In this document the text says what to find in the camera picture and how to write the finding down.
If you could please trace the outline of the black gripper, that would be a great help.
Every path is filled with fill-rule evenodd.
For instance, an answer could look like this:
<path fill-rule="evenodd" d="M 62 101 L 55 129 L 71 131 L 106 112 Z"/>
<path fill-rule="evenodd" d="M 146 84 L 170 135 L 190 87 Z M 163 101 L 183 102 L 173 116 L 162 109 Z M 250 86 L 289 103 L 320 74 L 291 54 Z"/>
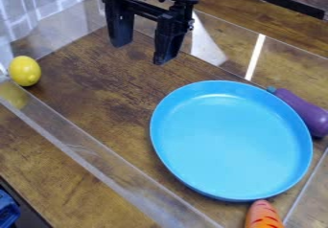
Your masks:
<path fill-rule="evenodd" d="M 185 20 L 187 28 L 194 28 L 193 9 L 198 0 L 169 0 L 185 7 Z M 134 38 L 134 13 L 129 5 L 118 0 L 107 0 L 104 3 L 104 15 L 110 42 L 119 48 L 127 45 Z M 185 23 L 177 15 L 162 14 L 155 30 L 154 63 L 162 65 L 178 56 L 186 34 Z"/>

